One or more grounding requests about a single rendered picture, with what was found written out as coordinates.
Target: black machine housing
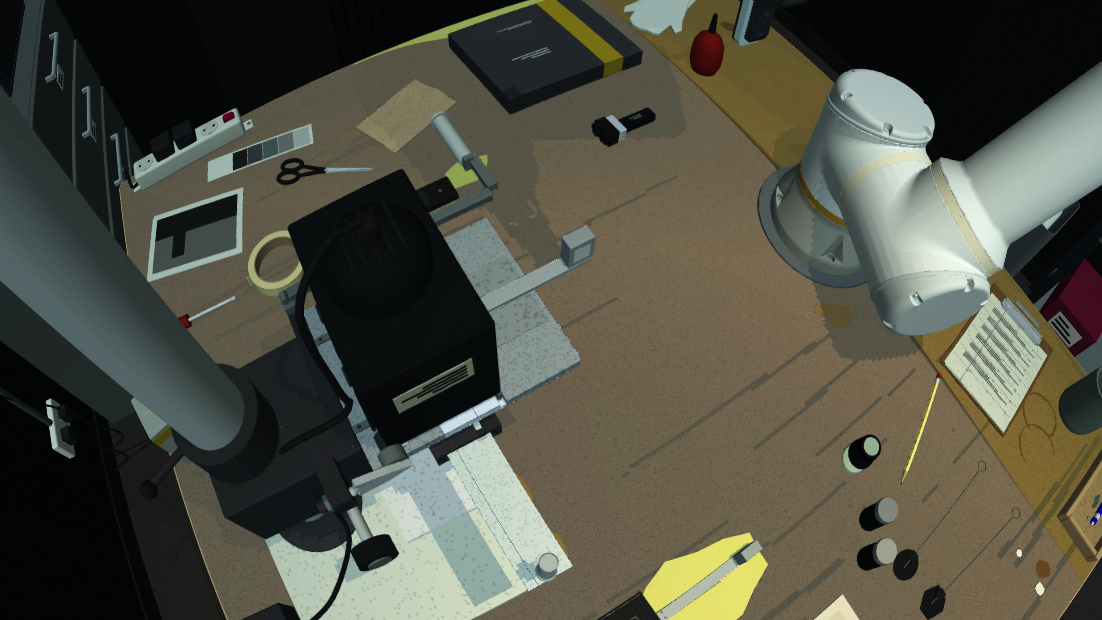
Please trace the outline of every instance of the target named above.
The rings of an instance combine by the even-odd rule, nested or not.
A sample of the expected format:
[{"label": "black machine housing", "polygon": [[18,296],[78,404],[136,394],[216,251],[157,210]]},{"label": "black machine housing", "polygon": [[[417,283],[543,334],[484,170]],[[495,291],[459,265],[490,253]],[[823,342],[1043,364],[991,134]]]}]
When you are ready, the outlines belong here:
[{"label": "black machine housing", "polygon": [[309,285],[364,415],[393,445],[500,392],[497,335],[404,171],[291,224],[300,262],[365,211]]}]

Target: pink box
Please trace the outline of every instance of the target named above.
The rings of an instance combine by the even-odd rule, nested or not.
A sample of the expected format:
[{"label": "pink box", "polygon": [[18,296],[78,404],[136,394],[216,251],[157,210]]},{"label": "pink box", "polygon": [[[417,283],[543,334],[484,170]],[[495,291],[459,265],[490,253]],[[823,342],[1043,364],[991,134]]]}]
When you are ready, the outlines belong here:
[{"label": "pink box", "polygon": [[1060,281],[1040,309],[1071,355],[1078,356],[1102,336],[1102,275],[1088,261]]}]

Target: black background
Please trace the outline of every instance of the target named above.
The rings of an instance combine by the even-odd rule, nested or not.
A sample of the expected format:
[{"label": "black background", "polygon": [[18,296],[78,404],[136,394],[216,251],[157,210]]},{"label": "black background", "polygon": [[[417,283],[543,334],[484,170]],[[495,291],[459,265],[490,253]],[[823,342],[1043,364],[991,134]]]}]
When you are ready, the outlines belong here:
[{"label": "black background", "polygon": [[[509,3],[58,0],[143,152],[153,135],[182,120],[198,124],[235,107],[247,113],[342,66]],[[731,4],[721,20],[735,21],[737,4]],[[777,21],[836,73],[875,69],[915,89],[937,119],[932,150],[960,161],[1102,62],[1100,4],[1038,11],[1040,6],[994,0],[811,0],[779,11]],[[1100,220],[1102,193],[1095,191],[1023,273],[1036,282],[1058,269],[1068,249],[1088,241],[1092,230],[1095,239],[1087,249],[1102,271]],[[82,406],[2,345],[0,385],[39,411],[51,396]],[[66,459],[51,449],[41,422],[6,402],[0,412],[8,424],[2,518],[10,608],[30,606],[39,617],[224,618],[174,477],[152,502],[137,494],[138,483],[165,457],[142,443],[137,416],[114,425],[125,439],[76,424],[90,442],[117,444],[132,455],[115,472],[121,456],[80,444],[76,458]],[[85,409],[78,415],[90,421],[94,414]],[[1098,618],[1100,574],[1092,574],[1065,619]]]}]

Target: tape roll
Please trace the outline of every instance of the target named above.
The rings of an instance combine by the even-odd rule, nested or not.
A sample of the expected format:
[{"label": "tape roll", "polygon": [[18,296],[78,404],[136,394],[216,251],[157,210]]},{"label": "tape roll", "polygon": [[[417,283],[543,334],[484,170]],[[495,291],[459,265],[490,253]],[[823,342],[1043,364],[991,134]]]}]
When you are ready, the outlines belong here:
[{"label": "tape roll", "polygon": [[291,272],[291,275],[282,280],[269,282],[260,278],[260,263],[263,262],[264,257],[276,248],[284,246],[294,248],[294,243],[291,242],[291,233],[287,230],[280,230],[261,239],[249,255],[249,284],[256,286],[258,291],[269,297],[278,296],[281,291],[287,290],[288,286],[302,279],[302,263],[294,265],[294,271]]}]

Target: black box with yellow stripe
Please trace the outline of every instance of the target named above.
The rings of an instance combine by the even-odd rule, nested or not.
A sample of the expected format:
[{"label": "black box with yellow stripe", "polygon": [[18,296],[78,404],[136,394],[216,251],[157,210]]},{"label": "black box with yellow stripe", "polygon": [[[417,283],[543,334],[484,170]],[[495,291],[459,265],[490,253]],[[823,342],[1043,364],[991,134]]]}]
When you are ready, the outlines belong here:
[{"label": "black box with yellow stripe", "polygon": [[642,51],[583,0],[543,0],[447,41],[510,115],[642,62]]}]

